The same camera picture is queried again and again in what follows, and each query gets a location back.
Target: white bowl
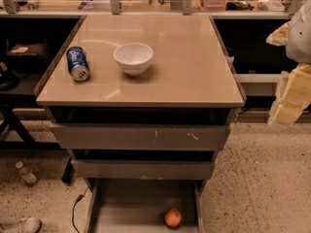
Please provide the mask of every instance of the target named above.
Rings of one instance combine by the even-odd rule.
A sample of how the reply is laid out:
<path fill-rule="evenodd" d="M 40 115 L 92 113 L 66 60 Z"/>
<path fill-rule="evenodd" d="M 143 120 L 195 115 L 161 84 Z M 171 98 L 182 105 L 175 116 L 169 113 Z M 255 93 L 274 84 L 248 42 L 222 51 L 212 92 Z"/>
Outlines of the white bowl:
<path fill-rule="evenodd" d="M 149 68 L 153 56 L 153 49 L 141 43 L 125 44 L 114 52 L 118 65 L 131 76 L 144 73 Z"/>

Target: speckled concrete floor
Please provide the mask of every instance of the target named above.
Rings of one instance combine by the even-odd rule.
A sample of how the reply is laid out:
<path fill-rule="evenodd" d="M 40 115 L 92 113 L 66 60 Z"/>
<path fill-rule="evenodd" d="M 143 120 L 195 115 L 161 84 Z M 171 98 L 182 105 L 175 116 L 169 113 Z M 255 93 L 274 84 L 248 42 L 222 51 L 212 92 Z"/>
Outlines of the speckled concrete floor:
<path fill-rule="evenodd" d="M 276 131 L 262 118 L 254 121 L 231 124 L 201 196 L 205 232 L 311 232 L 311 123 Z M 46 122 L 26 123 L 36 138 L 52 141 Z M 72 207 L 86 184 L 76 177 L 70 184 L 61 181 L 65 151 L 1 150 L 0 157 L 0 223 L 37 216 L 43 222 L 40 232 L 76 232 Z M 33 167 L 40 178 L 36 185 L 26 186 L 18 177 L 19 160 Z M 81 232 L 89 200 L 87 191 L 75 209 Z"/>

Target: bottle cap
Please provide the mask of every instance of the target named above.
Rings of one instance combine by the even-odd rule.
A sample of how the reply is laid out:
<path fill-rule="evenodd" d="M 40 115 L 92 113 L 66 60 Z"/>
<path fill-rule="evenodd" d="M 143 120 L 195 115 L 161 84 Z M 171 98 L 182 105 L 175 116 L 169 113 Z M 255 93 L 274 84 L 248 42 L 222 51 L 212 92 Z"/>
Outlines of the bottle cap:
<path fill-rule="evenodd" d="M 20 168 L 22 168 L 22 167 L 23 167 L 23 163 L 22 163 L 22 162 L 18 162 L 18 163 L 16 164 L 16 168 L 20 169 Z"/>

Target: white robot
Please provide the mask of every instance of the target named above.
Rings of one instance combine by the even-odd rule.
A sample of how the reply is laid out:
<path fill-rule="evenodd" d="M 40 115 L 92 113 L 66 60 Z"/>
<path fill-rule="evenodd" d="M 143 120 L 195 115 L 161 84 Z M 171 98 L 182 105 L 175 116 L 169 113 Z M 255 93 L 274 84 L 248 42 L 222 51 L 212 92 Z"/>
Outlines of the white robot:
<path fill-rule="evenodd" d="M 285 45 L 287 57 L 298 65 L 290 73 L 282 72 L 269 123 L 291 125 L 311 104 L 311 0 L 303 0 L 291 21 L 277 31 L 267 43 Z"/>

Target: can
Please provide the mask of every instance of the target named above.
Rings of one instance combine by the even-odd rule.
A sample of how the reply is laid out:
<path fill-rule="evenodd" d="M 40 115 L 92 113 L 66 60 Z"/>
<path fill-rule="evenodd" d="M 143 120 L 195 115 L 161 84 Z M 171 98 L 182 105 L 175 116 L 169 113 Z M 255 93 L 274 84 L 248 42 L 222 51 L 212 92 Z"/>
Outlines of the can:
<path fill-rule="evenodd" d="M 67 52 L 68 72 L 76 81 L 84 81 L 89 76 L 86 52 L 81 47 L 71 47 Z"/>

